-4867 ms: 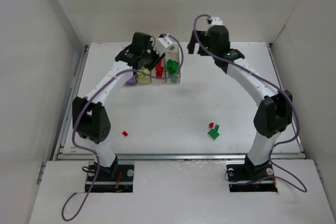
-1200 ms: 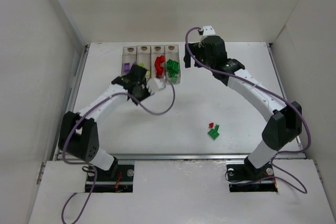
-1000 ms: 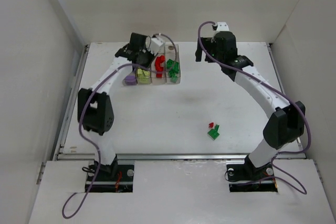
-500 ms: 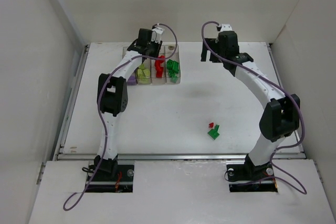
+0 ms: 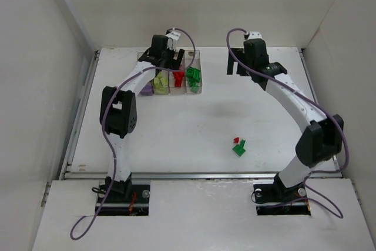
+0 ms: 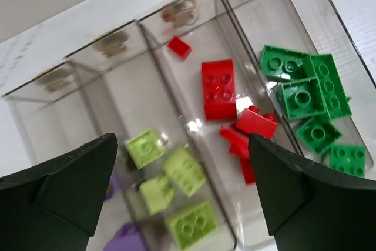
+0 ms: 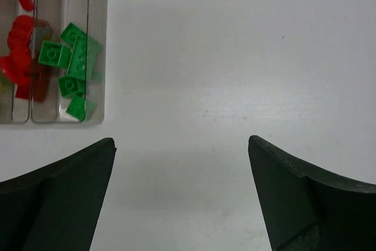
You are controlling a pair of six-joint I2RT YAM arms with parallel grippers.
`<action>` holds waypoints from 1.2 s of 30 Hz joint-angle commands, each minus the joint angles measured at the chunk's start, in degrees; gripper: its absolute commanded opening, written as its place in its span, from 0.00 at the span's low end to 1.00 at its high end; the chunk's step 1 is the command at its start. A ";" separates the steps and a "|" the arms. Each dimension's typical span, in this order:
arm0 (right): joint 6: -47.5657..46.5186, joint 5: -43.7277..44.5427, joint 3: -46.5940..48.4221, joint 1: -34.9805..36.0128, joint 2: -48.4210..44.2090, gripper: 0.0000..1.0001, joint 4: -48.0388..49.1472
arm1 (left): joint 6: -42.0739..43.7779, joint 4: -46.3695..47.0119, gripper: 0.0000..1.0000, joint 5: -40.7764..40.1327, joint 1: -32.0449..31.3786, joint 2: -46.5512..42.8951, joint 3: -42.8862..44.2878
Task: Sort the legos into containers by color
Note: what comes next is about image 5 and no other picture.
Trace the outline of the red round lego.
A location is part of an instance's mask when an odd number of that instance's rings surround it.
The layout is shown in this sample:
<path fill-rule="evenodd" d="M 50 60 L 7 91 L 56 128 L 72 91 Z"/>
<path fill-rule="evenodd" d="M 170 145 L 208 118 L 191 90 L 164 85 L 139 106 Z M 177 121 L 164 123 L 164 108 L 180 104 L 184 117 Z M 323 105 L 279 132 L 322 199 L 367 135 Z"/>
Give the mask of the red round lego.
<path fill-rule="evenodd" d="M 175 88 L 181 88 L 183 83 L 183 78 L 182 79 L 175 79 L 174 78 L 174 87 Z"/>

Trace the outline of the green lego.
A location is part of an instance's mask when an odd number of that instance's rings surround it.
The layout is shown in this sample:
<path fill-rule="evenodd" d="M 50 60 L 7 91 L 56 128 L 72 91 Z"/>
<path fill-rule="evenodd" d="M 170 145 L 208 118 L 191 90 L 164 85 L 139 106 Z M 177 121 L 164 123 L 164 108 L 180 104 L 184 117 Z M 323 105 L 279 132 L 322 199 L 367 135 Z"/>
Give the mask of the green lego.
<path fill-rule="evenodd" d="M 190 68 L 188 68 L 187 70 L 186 70 L 186 76 L 188 77 L 188 78 L 192 78 L 193 76 L 194 76 L 194 73 L 195 73 L 195 68 L 192 68 L 192 67 L 190 67 Z"/>
<path fill-rule="evenodd" d="M 197 83 L 201 81 L 201 74 L 199 70 L 195 70 L 194 76 L 192 77 Z"/>
<path fill-rule="evenodd" d="M 188 83 L 189 83 L 189 86 L 190 86 L 190 87 L 196 85 L 196 81 L 195 81 L 194 79 L 189 79 L 189 80 L 188 80 Z"/>
<path fill-rule="evenodd" d="M 198 93 L 198 91 L 199 91 L 199 87 L 198 87 L 197 85 L 193 85 L 193 86 L 191 87 L 191 91 L 192 91 L 193 93 Z"/>

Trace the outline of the purple curved lego block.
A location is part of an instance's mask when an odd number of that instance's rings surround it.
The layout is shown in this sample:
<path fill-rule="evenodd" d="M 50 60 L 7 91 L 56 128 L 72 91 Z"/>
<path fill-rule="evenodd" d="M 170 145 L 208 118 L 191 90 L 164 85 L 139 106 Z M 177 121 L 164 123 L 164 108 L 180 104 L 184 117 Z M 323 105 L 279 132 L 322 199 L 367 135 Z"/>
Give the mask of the purple curved lego block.
<path fill-rule="evenodd" d="M 153 88 L 151 85 L 146 85 L 139 92 L 139 96 L 152 96 L 152 95 L 153 95 Z"/>

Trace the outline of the green lego top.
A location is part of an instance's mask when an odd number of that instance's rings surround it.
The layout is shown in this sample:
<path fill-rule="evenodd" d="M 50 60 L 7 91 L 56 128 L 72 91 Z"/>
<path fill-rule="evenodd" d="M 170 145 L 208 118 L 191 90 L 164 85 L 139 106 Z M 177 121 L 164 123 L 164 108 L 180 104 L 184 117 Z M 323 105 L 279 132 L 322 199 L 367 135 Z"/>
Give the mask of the green lego top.
<path fill-rule="evenodd" d="M 199 70 L 195 70 L 194 76 L 192 77 L 197 83 L 201 81 L 201 74 Z"/>

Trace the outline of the small green lego slope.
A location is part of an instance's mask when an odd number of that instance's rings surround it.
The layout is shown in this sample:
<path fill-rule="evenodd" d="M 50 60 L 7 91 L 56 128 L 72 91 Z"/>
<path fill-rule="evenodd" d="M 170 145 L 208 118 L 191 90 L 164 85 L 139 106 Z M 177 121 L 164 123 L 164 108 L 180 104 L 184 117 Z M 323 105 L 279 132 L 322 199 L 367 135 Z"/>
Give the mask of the small green lego slope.
<path fill-rule="evenodd" d="M 239 145 L 243 148 L 245 146 L 246 140 L 242 139 L 239 143 Z"/>

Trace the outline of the red tall lego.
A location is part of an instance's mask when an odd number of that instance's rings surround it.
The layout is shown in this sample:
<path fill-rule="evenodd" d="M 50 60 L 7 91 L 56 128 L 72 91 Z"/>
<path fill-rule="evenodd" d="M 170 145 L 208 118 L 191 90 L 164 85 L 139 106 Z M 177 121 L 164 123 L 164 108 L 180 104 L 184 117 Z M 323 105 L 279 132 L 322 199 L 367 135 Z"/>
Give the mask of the red tall lego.
<path fill-rule="evenodd" d="M 173 72 L 175 79 L 182 79 L 184 77 L 184 72 Z"/>

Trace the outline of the yellow sloped lego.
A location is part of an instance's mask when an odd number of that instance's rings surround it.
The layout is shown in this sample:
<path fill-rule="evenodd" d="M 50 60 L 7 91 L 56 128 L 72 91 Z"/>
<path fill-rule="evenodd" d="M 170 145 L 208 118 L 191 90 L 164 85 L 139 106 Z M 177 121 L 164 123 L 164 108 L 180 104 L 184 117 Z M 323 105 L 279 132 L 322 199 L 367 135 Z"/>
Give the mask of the yellow sloped lego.
<path fill-rule="evenodd" d="M 153 80 L 153 84 L 155 87 L 161 87 L 162 83 L 161 83 L 161 80 L 159 78 L 154 78 Z"/>

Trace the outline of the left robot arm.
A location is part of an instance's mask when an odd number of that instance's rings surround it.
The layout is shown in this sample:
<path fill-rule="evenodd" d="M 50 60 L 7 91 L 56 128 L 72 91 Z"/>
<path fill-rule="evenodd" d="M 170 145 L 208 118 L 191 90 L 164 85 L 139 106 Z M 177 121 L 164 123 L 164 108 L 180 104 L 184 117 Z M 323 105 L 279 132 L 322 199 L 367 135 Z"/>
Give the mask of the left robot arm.
<path fill-rule="evenodd" d="M 169 30 L 166 35 L 153 35 L 152 43 L 137 60 L 135 67 L 119 86 L 107 86 L 102 91 L 100 124 L 113 161 L 105 179 L 107 190 L 128 197 L 132 177 L 126 152 L 126 136 L 137 124 L 136 97 L 160 71 L 178 70 L 184 50 L 176 50 L 181 33 Z"/>

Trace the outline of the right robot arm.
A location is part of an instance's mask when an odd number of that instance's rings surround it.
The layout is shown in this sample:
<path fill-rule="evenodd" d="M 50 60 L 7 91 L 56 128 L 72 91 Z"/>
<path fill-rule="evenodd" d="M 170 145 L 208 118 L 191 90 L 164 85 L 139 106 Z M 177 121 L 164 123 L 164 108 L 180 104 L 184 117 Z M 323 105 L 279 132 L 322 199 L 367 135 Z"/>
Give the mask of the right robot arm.
<path fill-rule="evenodd" d="M 271 63 L 260 35 L 245 34 L 242 48 L 229 49 L 229 75 L 233 73 L 235 62 L 238 63 L 236 74 L 250 76 L 280 103 L 301 131 L 295 156 L 274 178 L 277 191 L 283 193 L 301 185 L 318 165 L 347 147 L 342 117 L 325 112 L 300 91 L 282 64 Z"/>

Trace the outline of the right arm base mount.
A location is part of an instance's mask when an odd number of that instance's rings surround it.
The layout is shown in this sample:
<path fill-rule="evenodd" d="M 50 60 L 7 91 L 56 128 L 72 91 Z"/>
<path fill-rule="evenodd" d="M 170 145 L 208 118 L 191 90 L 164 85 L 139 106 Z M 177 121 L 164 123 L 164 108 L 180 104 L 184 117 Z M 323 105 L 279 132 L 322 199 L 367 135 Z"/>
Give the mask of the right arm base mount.
<path fill-rule="evenodd" d="M 310 216 L 307 192 L 301 183 L 279 192 L 273 183 L 253 183 L 252 201 L 258 216 Z"/>

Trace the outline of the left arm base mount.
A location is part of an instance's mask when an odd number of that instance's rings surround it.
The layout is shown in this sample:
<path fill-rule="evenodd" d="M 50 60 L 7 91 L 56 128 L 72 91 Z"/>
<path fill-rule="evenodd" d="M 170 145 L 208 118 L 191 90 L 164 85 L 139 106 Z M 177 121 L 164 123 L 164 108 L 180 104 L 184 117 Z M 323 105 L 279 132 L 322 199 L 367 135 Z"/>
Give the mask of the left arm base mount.
<path fill-rule="evenodd" d="M 110 191 L 99 209 L 99 216 L 147 216 L 149 214 L 150 184 L 132 184 L 125 194 Z"/>

